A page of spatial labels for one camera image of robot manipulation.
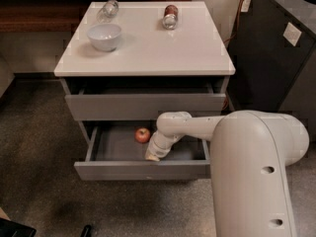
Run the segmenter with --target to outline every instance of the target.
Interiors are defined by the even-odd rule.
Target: drawer
[[[210,177],[207,143],[184,137],[160,162],[144,158],[148,143],[134,140],[137,127],[152,121],[103,122],[94,128],[87,157],[76,162],[82,180],[191,180]]]
[[[147,120],[164,112],[219,115],[225,94],[214,93],[206,79],[101,79],[85,84],[65,100],[75,120]]]

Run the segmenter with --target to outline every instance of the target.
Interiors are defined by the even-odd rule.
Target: bowl
[[[100,24],[87,31],[93,47],[101,51],[113,51],[119,45],[121,27],[116,24]]]

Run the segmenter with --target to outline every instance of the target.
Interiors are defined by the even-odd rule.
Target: white countertop
[[[179,8],[179,24],[165,30],[167,5]],[[203,2],[121,2],[112,23],[122,28],[113,52],[94,49],[86,32],[104,3],[94,2],[59,60],[66,76],[232,75],[234,65]]]

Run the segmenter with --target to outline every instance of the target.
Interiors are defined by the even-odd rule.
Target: apple
[[[135,131],[135,139],[139,143],[146,143],[150,139],[150,130],[146,127],[141,127]]]

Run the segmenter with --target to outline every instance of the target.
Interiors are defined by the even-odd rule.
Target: dark object on floor
[[[0,237],[33,237],[36,232],[30,226],[0,218]]]
[[[90,237],[91,236],[91,225],[86,225],[83,228],[83,231],[81,233],[81,237]]]

